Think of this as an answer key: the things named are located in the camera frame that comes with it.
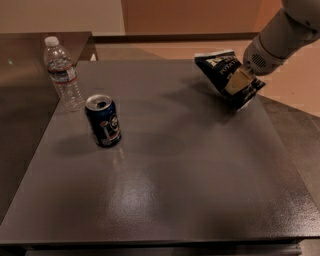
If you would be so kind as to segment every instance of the gray table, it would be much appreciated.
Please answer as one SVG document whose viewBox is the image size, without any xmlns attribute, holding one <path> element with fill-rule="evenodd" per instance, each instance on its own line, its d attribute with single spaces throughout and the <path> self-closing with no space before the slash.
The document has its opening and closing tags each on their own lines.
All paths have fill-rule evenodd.
<svg viewBox="0 0 320 256">
<path fill-rule="evenodd" d="M 320 214 L 260 100 L 232 113 L 190 61 L 80 62 L 123 139 L 95 145 L 59 103 L 1 244 L 164 244 L 320 236 Z"/>
</svg>

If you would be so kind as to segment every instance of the table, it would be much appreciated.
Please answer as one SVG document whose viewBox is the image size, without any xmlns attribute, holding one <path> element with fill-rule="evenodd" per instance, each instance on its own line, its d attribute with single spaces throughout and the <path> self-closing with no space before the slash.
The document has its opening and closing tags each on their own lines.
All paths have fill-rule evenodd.
<svg viewBox="0 0 320 256">
<path fill-rule="evenodd" d="M 90 32 L 0 34 L 0 225 L 58 103 L 43 64 L 47 36 L 74 61 L 95 53 Z"/>
<path fill-rule="evenodd" d="M 191 60 L 79 62 L 78 72 L 85 96 L 115 100 L 123 139 L 99 148 L 84 113 L 59 104 L 0 227 L 2 244 L 319 237 L 319 211 L 264 99 L 235 115 Z"/>
</svg>

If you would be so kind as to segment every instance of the water bottle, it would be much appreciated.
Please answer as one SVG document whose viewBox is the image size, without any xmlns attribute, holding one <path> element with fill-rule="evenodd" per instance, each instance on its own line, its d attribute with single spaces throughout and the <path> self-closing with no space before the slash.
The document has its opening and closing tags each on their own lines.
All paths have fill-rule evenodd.
<svg viewBox="0 0 320 256">
<path fill-rule="evenodd" d="M 77 82 L 77 74 L 70 53 L 59 43 L 57 37 L 45 39 L 44 63 L 53 85 L 69 112 L 78 111 L 84 100 Z"/>
</svg>

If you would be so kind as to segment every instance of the soda can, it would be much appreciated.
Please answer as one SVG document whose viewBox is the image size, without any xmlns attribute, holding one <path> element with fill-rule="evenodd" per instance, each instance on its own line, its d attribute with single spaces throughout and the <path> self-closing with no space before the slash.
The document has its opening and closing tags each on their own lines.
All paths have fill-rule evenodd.
<svg viewBox="0 0 320 256">
<path fill-rule="evenodd" d="M 114 101 L 106 95 L 95 94 L 86 101 L 85 113 L 101 147 L 111 147 L 121 139 L 121 131 Z"/>
</svg>

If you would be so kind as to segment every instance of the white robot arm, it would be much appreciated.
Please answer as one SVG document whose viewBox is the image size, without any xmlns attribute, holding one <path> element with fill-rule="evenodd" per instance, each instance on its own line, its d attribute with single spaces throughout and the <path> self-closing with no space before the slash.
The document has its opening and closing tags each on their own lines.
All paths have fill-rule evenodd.
<svg viewBox="0 0 320 256">
<path fill-rule="evenodd" d="M 282 0 L 282 5 L 245 50 L 243 63 L 258 76 L 272 73 L 320 38 L 320 0 Z"/>
</svg>

